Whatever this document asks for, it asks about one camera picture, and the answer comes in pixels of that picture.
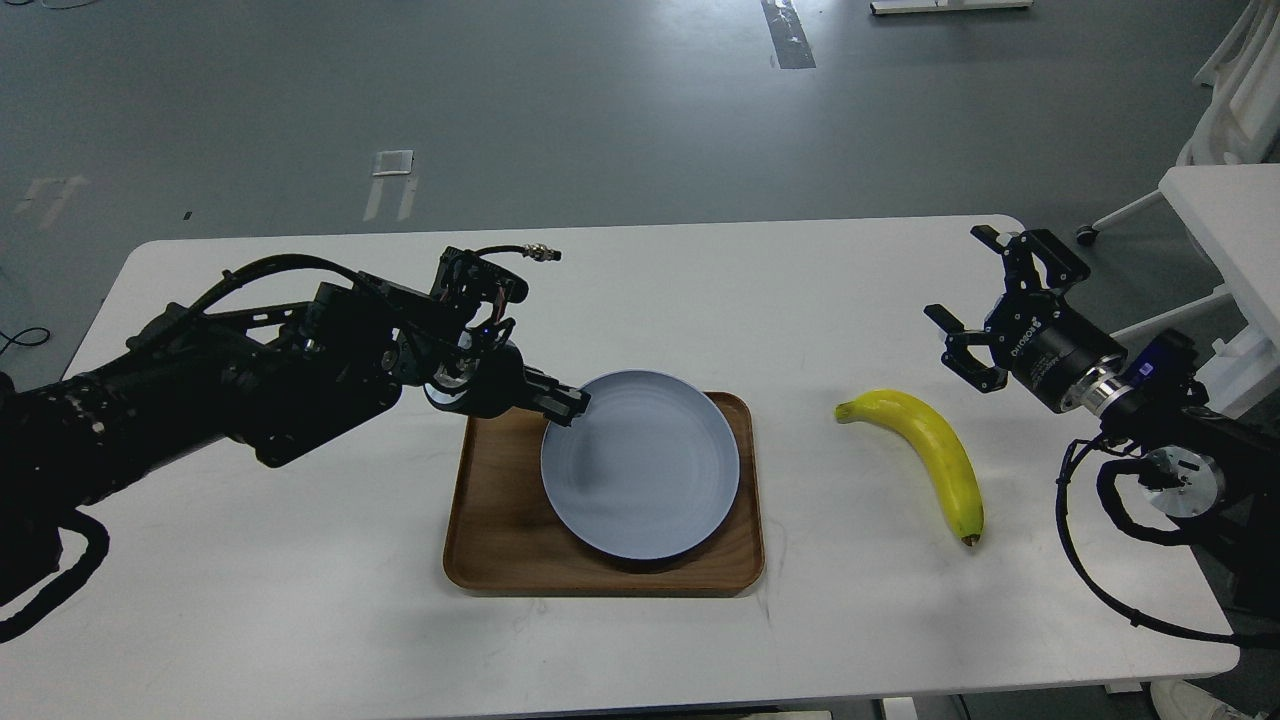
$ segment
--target banana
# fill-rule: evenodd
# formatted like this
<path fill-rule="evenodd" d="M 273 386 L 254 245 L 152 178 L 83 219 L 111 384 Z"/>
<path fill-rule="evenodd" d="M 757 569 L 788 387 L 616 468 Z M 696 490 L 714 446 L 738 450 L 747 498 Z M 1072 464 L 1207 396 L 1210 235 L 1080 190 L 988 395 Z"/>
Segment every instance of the banana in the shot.
<path fill-rule="evenodd" d="M 873 389 L 836 406 L 837 423 L 867 421 L 906 438 L 924 460 L 942 514 L 960 542 L 982 537 L 982 492 L 973 464 L 955 430 L 937 410 L 896 389 Z"/>

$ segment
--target floor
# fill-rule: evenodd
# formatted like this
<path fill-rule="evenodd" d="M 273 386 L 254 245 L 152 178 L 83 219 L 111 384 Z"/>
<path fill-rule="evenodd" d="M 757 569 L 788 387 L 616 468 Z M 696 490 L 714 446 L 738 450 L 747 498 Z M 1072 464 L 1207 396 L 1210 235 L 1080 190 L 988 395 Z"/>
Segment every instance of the floor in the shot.
<path fill-rule="evenodd" d="M 750 0 L 0 6 L 0 331 L 52 331 L 0 370 L 58 379 L 152 240 L 978 213 L 1070 237 L 1171 165 L 1208 102 L 1190 78 L 1244 0 L 782 5 L 812 68 L 785 68 L 796 47 Z M 406 211 L 388 184 L 370 213 L 392 149 L 415 150 L 417 192 Z M 1080 254 L 1094 274 L 1073 302 L 1108 331 L 1220 282 L 1167 208 Z M 1270 710 L 1275 655 L 1202 684 Z M 977 719 L 1152 716 L 1101 688 L 966 701 Z"/>

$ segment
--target chair leg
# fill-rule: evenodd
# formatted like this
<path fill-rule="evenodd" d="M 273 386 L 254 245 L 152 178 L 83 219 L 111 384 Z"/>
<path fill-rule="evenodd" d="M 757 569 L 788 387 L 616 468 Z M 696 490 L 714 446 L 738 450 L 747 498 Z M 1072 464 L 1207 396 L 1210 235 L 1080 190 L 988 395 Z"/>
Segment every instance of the chair leg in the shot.
<path fill-rule="evenodd" d="M 1093 223 L 1088 225 L 1080 225 L 1075 228 L 1075 242 L 1079 242 L 1085 247 L 1093 245 L 1094 241 L 1098 240 L 1100 232 L 1110 228 L 1116 223 L 1120 223 L 1121 220 L 1124 220 L 1130 215 L 1137 215 L 1138 213 L 1142 213 L 1147 208 L 1151 208 L 1156 202 L 1164 200 L 1164 197 L 1165 196 L 1161 195 L 1158 190 L 1148 192 L 1147 195 L 1143 195 L 1138 200 L 1134 200 L 1133 202 L 1125 205 L 1124 208 L 1116 210 L 1115 213 L 1111 213 L 1110 215 L 1103 215 L 1102 218 L 1093 220 Z"/>
<path fill-rule="evenodd" d="M 1178 323 L 1192 320 L 1198 318 L 1211 310 L 1216 310 L 1221 305 L 1231 301 L 1231 291 L 1226 290 L 1226 284 L 1220 284 L 1213 288 L 1213 292 L 1208 293 L 1199 300 L 1193 300 L 1187 305 L 1174 307 L 1167 313 L 1161 313 L 1149 320 L 1143 320 L 1140 323 L 1134 323 L 1128 328 L 1116 331 L 1111 333 L 1111 338 L 1119 343 L 1129 343 L 1143 336 L 1156 336 L 1164 329 L 1171 328 Z"/>

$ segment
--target wooden tray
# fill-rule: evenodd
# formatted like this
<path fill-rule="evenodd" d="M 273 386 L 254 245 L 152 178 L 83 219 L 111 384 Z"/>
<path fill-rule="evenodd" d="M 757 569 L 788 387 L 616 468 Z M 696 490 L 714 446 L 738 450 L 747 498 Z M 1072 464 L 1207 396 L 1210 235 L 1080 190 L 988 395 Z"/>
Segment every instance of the wooden tray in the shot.
<path fill-rule="evenodd" d="M 719 528 L 692 550 L 653 561 L 600 552 L 561 523 L 543 491 L 547 420 L 509 410 L 467 421 L 444 573 L 485 594 L 730 597 L 764 571 L 751 414 L 736 396 L 707 393 L 721 409 L 740 461 L 737 496 Z"/>

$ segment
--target white table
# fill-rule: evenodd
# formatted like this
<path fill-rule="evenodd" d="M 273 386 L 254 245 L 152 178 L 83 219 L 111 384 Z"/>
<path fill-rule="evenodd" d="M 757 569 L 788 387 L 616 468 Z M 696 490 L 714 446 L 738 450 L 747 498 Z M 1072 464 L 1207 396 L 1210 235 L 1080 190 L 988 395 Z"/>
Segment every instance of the white table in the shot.
<path fill-rule="evenodd" d="M 570 383 L 655 368 L 741 396 L 755 420 L 768 568 L 728 600 L 479 598 L 444 577 L 463 419 L 406 393 L 280 469 L 229 441 L 90 512 L 113 534 L 90 584 L 0 646 L 5 717 L 438 717 L 919 696 L 1225 671 L 1238 651 L 1130 628 L 1053 530 L 1066 442 L 1092 436 L 1011 387 L 979 396 L 924 318 L 977 323 L 1001 217 L 156 242 L 131 255 L 72 364 L 109 360 L 218 272 L 306 251 L 425 288 L 447 243 L 547 242 L 508 263 L 529 363 Z M 228 306 L 310 297 L 297 273 Z M 948 416 L 988 532 L 950 536 L 924 469 L 832 407 L 891 386 Z M 1096 462 L 1082 469 L 1091 478 Z M 1071 521 L 1094 577 L 1170 620 L 1228 630 L 1190 552 L 1114 530 L 1089 482 Z M 1146 506 L 1139 519 L 1152 521 Z"/>
<path fill-rule="evenodd" d="M 1172 168 L 1160 191 L 1248 320 L 1198 374 L 1210 406 L 1239 416 L 1280 388 L 1280 165 Z"/>

